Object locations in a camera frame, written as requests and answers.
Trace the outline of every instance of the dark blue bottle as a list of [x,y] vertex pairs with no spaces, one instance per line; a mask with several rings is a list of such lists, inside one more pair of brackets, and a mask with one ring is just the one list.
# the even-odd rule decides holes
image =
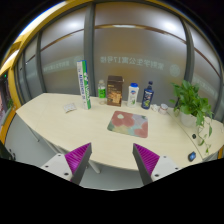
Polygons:
[[142,99],[142,108],[148,110],[152,102],[152,97],[154,95],[154,90],[152,90],[152,81],[149,81],[149,86],[144,89],[143,99]]

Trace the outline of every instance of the brown box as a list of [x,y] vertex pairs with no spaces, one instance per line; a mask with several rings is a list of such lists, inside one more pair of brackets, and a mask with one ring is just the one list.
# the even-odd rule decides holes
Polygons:
[[109,75],[107,80],[107,105],[121,106],[122,76]]

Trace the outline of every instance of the small white object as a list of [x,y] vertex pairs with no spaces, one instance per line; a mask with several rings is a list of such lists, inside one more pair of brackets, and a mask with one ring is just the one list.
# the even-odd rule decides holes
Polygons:
[[161,104],[160,108],[159,108],[159,113],[160,114],[166,114],[168,110],[168,106],[166,104]]
[[75,107],[75,104],[74,103],[71,103],[71,104],[65,105],[64,106],[64,109],[65,109],[65,112],[67,113],[68,111],[76,110],[77,108]]
[[158,112],[159,106],[157,106],[156,104],[153,104],[153,105],[151,105],[151,109],[155,112]]
[[153,181],[159,180],[165,176],[168,176],[174,172],[181,170],[169,157],[160,156],[151,178]]
[[40,168],[68,181],[72,178],[72,171],[61,153],[56,154]]
[[137,83],[131,83],[128,89],[128,107],[135,107],[136,106],[136,101],[137,101],[137,96],[138,96],[138,91],[139,87]]

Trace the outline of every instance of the water bottle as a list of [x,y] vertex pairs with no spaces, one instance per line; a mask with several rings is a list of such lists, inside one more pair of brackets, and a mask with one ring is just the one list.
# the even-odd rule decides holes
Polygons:
[[103,80],[99,81],[98,84],[98,95],[100,98],[100,104],[106,104],[106,85]]

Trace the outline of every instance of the table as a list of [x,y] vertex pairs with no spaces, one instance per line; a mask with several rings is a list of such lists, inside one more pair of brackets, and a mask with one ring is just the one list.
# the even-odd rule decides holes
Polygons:
[[[144,110],[140,103],[135,108],[100,105],[98,97],[90,97],[92,108],[85,110],[80,95],[43,93],[16,112],[35,132],[55,146],[72,151],[92,143],[91,161],[127,170],[138,170],[133,143],[142,145],[159,156],[169,156],[184,168],[202,162],[198,148],[186,131],[170,115]],[[63,106],[75,103],[77,110],[65,113]],[[114,111],[140,114],[148,118],[148,137],[140,138],[107,130]],[[193,162],[188,155],[195,151]]]
[[[199,146],[199,137],[198,137],[198,130],[197,127],[186,127],[182,124],[180,121],[180,116],[176,117],[173,113],[173,109],[169,108],[168,113],[170,116],[177,122],[177,124],[184,130],[184,132],[188,135],[188,137],[191,139],[192,143],[195,145],[197,148],[197,151],[199,152],[200,156],[202,159],[205,159],[208,154],[206,153],[206,146],[203,144],[202,146]],[[211,119],[206,117],[205,120],[207,122],[210,122]],[[211,122],[212,126],[212,134],[208,138],[206,138],[206,143],[211,144],[211,148],[209,149],[209,155],[216,153],[223,145],[224,145],[224,128],[223,124],[221,122],[218,122],[216,120],[212,120]],[[209,133],[209,125],[205,123],[205,128],[201,132],[201,136],[204,136],[207,134],[208,136]],[[192,135],[195,134],[197,137],[195,139],[192,138]]]

